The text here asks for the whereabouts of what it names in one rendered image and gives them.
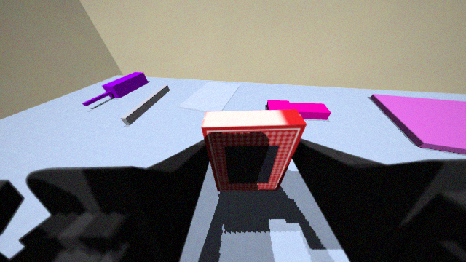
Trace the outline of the grey flat bar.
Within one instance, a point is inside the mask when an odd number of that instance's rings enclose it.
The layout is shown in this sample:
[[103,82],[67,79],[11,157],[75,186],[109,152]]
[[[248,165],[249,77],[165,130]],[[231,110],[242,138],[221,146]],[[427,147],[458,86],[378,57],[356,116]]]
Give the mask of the grey flat bar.
[[125,123],[125,125],[131,125],[169,91],[168,85],[164,84],[120,119]]

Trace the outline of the magenta flat stepped block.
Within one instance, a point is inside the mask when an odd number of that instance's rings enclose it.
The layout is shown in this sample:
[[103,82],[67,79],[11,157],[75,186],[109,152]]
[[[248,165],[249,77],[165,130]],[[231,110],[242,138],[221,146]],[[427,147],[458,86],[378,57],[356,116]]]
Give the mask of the magenta flat stepped block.
[[303,119],[327,120],[331,112],[324,103],[289,103],[289,100],[268,100],[267,110],[296,109]]

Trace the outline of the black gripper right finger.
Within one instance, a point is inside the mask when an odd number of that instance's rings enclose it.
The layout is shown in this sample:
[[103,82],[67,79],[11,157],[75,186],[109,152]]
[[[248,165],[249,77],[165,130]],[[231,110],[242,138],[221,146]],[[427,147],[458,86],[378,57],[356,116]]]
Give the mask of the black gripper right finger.
[[301,138],[292,160],[349,262],[386,262],[437,193],[466,189],[466,159],[383,164]]

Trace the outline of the pink flat square panel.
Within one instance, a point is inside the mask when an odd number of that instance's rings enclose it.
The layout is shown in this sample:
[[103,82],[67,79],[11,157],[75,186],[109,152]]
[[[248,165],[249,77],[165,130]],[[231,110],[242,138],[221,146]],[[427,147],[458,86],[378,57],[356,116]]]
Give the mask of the pink flat square panel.
[[466,102],[373,94],[375,104],[420,148],[466,154]]

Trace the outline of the pale blue mat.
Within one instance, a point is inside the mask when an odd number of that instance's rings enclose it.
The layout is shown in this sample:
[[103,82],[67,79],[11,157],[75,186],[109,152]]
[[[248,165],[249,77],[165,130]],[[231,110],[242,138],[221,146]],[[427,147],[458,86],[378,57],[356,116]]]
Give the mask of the pale blue mat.
[[[267,110],[268,100],[324,103],[327,120],[304,119],[302,139],[384,164],[466,159],[417,147],[370,99],[373,94],[465,101],[466,95],[287,84],[146,77],[121,98],[106,91],[114,76],[0,119],[0,180],[25,197],[0,236],[8,259],[19,238],[51,216],[26,185],[28,173],[51,167],[150,167],[204,139],[205,112],[179,108],[208,82],[240,84],[223,111]],[[164,84],[169,92],[131,125],[120,119]],[[349,262],[291,160],[278,191],[217,191],[209,162],[180,262]]]

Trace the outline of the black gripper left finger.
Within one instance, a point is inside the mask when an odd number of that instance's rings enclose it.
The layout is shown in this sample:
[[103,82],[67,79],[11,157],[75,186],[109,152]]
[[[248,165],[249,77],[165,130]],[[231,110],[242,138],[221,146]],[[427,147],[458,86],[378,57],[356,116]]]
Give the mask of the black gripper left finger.
[[128,210],[156,262],[179,262],[209,165],[205,140],[150,167],[53,167],[26,177],[49,214]]

